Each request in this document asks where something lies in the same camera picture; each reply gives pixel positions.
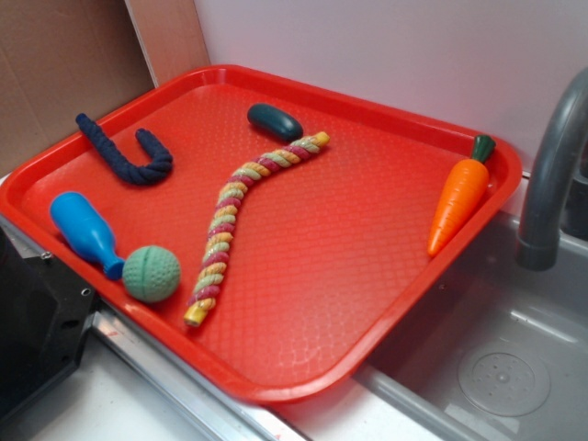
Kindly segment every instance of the sink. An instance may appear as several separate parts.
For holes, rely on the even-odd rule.
[[[370,388],[445,439],[585,439],[588,248],[515,262],[518,219],[499,213],[367,361]]]

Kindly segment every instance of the white wall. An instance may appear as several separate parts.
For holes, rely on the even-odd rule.
[[[586,0],[195,0],[234,63],[486,131],[529,170],[588,65]]]

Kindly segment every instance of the faucet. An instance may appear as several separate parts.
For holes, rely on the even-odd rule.
[[[588,68],[571,81],[547,126],[533,164],[516,237],[527,269],[555,265],[560,228],[588,239]]]

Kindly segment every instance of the orange carrot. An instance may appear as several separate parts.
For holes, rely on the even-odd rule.
[[[451,169],[443,187],[429,236],[427,253],[434,257],[468,221],[488,187],[490,174],[484,163],[496,143],[487,135],[474,139],[471,157]]]

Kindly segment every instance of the rope toy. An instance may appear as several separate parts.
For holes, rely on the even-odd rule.
[[[75,122],[112,171],[123,181],[136,186],[149,186],[166,178],[171,172],[173,156],[150,131],[138,129],[135,133],[143,150],[153,159],[148,165],[138,166],[131,164],[100,126],[84,113],[79,114]]]
[[[235,215],[249,187],[262,177],[309,159],[313,154],[319,153],[328,142],[329,136],[323,131],[314,136],[306,136],[243,164],[228,179],[220,191],[216,211],[209,226],[198,281],[184,315],[187,325],[200,326],[209,311],[216,306],[216,297],[221,292],[220,284],[229,262],[228,252],[235,228]]]

